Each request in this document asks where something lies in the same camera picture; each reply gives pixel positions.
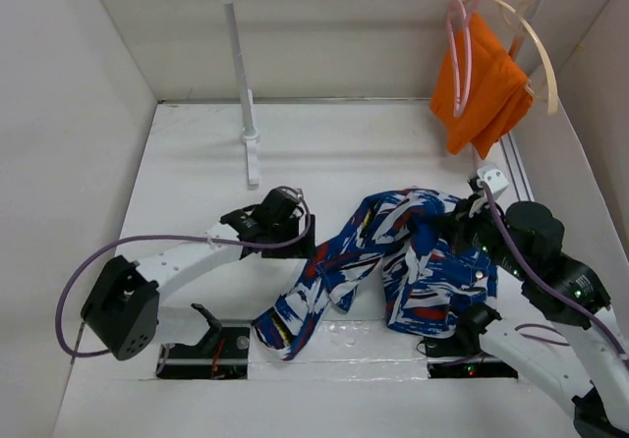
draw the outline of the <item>patterned fabric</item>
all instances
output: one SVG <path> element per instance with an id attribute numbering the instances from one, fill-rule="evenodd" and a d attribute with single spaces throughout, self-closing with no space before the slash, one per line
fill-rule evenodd
<path id="1" fill-rule="evenodd" d="M 497 288 L 486 256 L 475 249 L 453 254 L 429 225 L 458 200 L 416 188 L 365 198 L 341 233 L 317 247 L 293 288 L 254 320 L 257 337 L 283 359 L 294 358 L 332 304 L 349 311 L 359 284 L 380 261 L 388 327 L 452 336 L 458 314 L 476 303 L 494 304 Z"/>

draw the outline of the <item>wooden hanger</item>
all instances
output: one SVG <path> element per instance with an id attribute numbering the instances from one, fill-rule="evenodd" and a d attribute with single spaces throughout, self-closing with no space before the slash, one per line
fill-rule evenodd
<path id="1" fill-rule="evenodd" d="M 472 0 L 463 0 L 463 3 L 466 4 L 466 3 L 469 3 L 470 1 Z M 515 26 L 513 26 L 513 24 L 505 17 L 504 11 L 506 10 L 510 12 L 511 14 L 513 14 L 516 17 L 516 19 L 520 22 L 520 24 L 524 27 L 524 30 L 527 33 L 527 35 L 533 40 L 533 43 L 535 44 L 536 48 L 538 49 L 538 52 L 540 53 L 540 58 L 542 59 L 542 65 L 545 71 L 545 81 L 548 87 L 548 98 L 538 96 L 538 94 L 535 93 L 531 89 L 530 83 L 527 84 L 527 86 L 525 86 L 525 89 L 536 99 L 543 102 L 547 102 L 547 105 L 548 105 L 547 114 L 549 116 L 555 114 L 559 108 L 559 97 L 557 93 L 557 79 L 554 74 L 554 69 L 552 68 L 552 63 L 550 63 L 550 57 L 548 56 L 548 52 L 546 52 L 546 49 L 543 46 L 542 41 L 540 40 L 540 37 L 533 30 L 529 22 L 526 19 L 524 19 L 524 17 L 513 6 L 511 6 L 510 4 L 502 0 L 488 0 L 488 1 L 496 3 L 500 7 L 500 11 L 502 13 L 503 18 L 505 18 L 506 23 L 508 23 L 510 27 L 514 28 L 515 30 L 519 32 L 520 30 L 516 29 Z M 523 6 L 524 7 L 528 6 L 533 1 L 534 0 L 528 0 L 528 1 L 525 1 L 524 3 L 521 3 L 520 5 L 518 5 L 518 9 L 522 8 Z"/>

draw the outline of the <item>white table surface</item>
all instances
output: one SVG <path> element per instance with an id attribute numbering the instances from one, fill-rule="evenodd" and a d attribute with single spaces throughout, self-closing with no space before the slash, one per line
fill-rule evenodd
<path id="1" fill-rule="evenodd" d="M 318 243 L 374 192 L 419 186 L 469 194 L 472 152 L 446 153 L 444 130 L 425 101 L 255 109 L 262 182 L 250 191 L 239 106 L 158 106 L 123 236 L 198 234 L 280 185 L 304 190 L 317 215 Z M 506 169 L 499 145 L 488 160 Z M 509 190 L 500 202 L 506 207 L 514 200 Z M 135 259 L 169 246 L 134 244 L 119 252 Z M 204 327 L 191 302 L 218 318 L 251 319 L 293 282 L 296 269 L 296 261 L 250 257 L 202 276 L 169 298 L 160 314 L 181 319 L 182 336 L 173 340 L 191 342 Z M 544 323 L 504 272 L 498 289 L 505 317 Z M 576 436 L 571 420 L 526 379 L 428 380 L 426 360 L 415 350 L 419 339 L 387 330 L 383 316 L 374 273 L 351 311 L 331 309 L 294 361 L 279 361 L 252 340 L 247 381 L 157 380 L 157 345 L 125 362 L 78 360 L 54 436 Z M 86 329 L 82 350 L 100 348 Z"/>

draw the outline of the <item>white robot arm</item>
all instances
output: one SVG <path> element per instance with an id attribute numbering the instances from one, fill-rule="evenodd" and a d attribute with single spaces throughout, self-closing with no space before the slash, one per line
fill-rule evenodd
<path id="1" fill-rule="evenodd" d="M 112 258 L 98 276 L 81 317 L 112 355 L 129 359 L 153 341 L 159 306 L 201 274 L 257 252 L 270 258 L 313 256 L 315 217 L 301 196 L 286 190 L 272 190 L 261 204 L 221 217 L 203 232 L 207 243 L 185 242 L 137 261 Z M 301 235 L 300 219 L 304 220 Z M 205 317 L 210 330 L 220 329 L 220 322 L 202 305 L 193 308 Z M 211 350 L 214 333 L 203 337 L 196 348 Z"/>
<path id="2" fill-rule="evenodd" d="M 467 354 L 495 356 L 531 380 L 573 418 L 583 438 L 629 437 L 629 361 L 599 277 L 561 252 L 563 225 L 543 205 L 516 202 L 501 213 L 494 198 L 506 180 L 495 167 L 479 170 L 470 185 L 476 193 L 435 220 L 435 229 L 454 251 L 475 247 L 519 278 L 522 295 L 576 358 L 558 360 L 487 305 L 459 316 L 455 340 Z"/>

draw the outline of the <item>orange cloth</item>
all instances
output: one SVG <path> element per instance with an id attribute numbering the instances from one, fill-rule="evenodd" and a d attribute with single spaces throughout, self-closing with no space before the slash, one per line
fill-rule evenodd
<path id="1" fill-rule="evenodd" d="M 482 159 L 491 146 L 513 129 L 533 104 L 524 86 L 528 77 L 504 50 L 481 16 L 470 19 L 472 38 L 472 80 L 465 111 L 455 118 L 454 78 L 450 51 L 445 54 L 430 109 L 448 132 L 446 148 L 458 153 L 469 142 Z M 463 32 L 455 37 L 459 73 L 465 77 Z"/>

